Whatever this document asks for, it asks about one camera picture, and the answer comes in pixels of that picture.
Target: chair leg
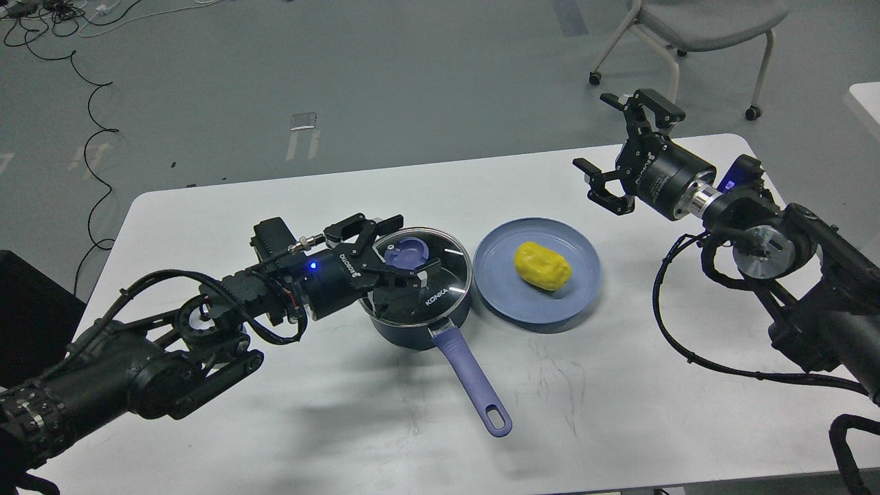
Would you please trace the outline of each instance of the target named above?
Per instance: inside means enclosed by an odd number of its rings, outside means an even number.
[[[654,51],[656,51],[657,54],[669,64],[672,76],[669,80],[669,90],[666,92],[666,98],[672,103],[675,103],[675,97],[678,94],[678,63],[672,58],[672,54],[666,49],[666,47],[658,43],[648,33],[645,33],[640,26],[631,26],[629,29],[635,33],[636,36],[642,38],[642,41],[644,41],[646,45],[653,48]]]
[[[767,46],[764,48],[764,60],[761,61],[761,70],[758,73],[758,83],[755,85],[755,92],[752,94],[752,106],[760,108],[758,105],[761,98],[761,90],[764,88],[764,76],[767,67],[770,65],[770,54],[773,52],[774,32],[773,29],[766,32]]]
[[[620,41],[620,38],[623,36],[623,33],[627,31],[627,29],[635,22],[635,17],[639,14],[639,11],[642,9],[642,0],[636,0],[633,2],[633,7],[629,9],[629,13],[627,17],[623,19],[623,22],[620,23],[620,26],[617,26],[617,31],[614,32],[614,36],[612,36],[611,41],[602,50],[602,53],[599,54],[599,57],[596,58],[596,61],[590,66],[590,74],[599,70],[599,65],[602,65],[602,62],[605,61],[605,58],[608,54],[611,53],[612,48],[617,45],[617,42]]]

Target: blue plate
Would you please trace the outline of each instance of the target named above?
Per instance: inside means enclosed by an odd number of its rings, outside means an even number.
[[[571,265],[571,278],[560,290],[543,291],[517,273],[513,255],[529,240],[559,253]],[[532,324],[556,323],[580,313],[602,283],[602,267],[593,245],[577,230],[549,218],[520,218],[496,227],[477,247],[473,274],[491,307]]]

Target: handle hole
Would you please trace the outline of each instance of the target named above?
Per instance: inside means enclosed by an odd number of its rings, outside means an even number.
[[[492,423],[492,426],[496,430],[501,430],[504,427],[504,418],[501,416],[501,412],[498,411],[497,407],[487,407],[486,416],[488,416],[489,422]]]

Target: gray floor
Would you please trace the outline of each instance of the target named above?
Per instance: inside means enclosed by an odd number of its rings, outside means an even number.
[[[880,231],[880,143],[843,96],[852,84],[880,80],[880,3],[789,3],[792,12],[777,28],[764,116],[743,118],[763,52],[757,39],[681,61],[678,104],[687,119],[673,136],[743,136],[787,200],[810,206],[860,247]],[[89,4],[91,15],[98,3]],[[153,0],[129,15],[190,4]],[[114,186],[92,223],[103,238],[114,236],[131,202],[151,190],[621,142],[620,114],[598,95],[663,90],[668,71],[626,35],[603,65],[602,86],[588,86],[587,67],[625,9],[622,2],[580,0],[580,25],[561,4],[226,0],[89,40],[47,36],[32,47],[53,56],[76,49],[84,75],[114,81],[92,103],[99,122],[121,130],[96,137],[89,150],[96,172]],[[20,36],[14,32],[10,42]],[[91,245],[89,209],[106,190],[80,156],[97,130],[86,113],[91,90],[67,62],[0,47],[0,248],[71,290]],[[290,116],[311,111],[318,112],[317,129],[292,142]],[[326,198],[346,200],[333,191]],[[584,200],[583,208],[595,206]],[[353,212],[368,209],[351,205]],[[198,213],[181,212],[194,223]],[[105,257],[87,260],[82,299]],[[829,479],[834,488],[826,492],[842,493]],[[807,492],[791,483],[688,492]]]

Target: black box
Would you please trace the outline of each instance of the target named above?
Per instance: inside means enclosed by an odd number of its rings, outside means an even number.
[[[64,357],[85,303],[11,251],[0,250],[0,387]]]

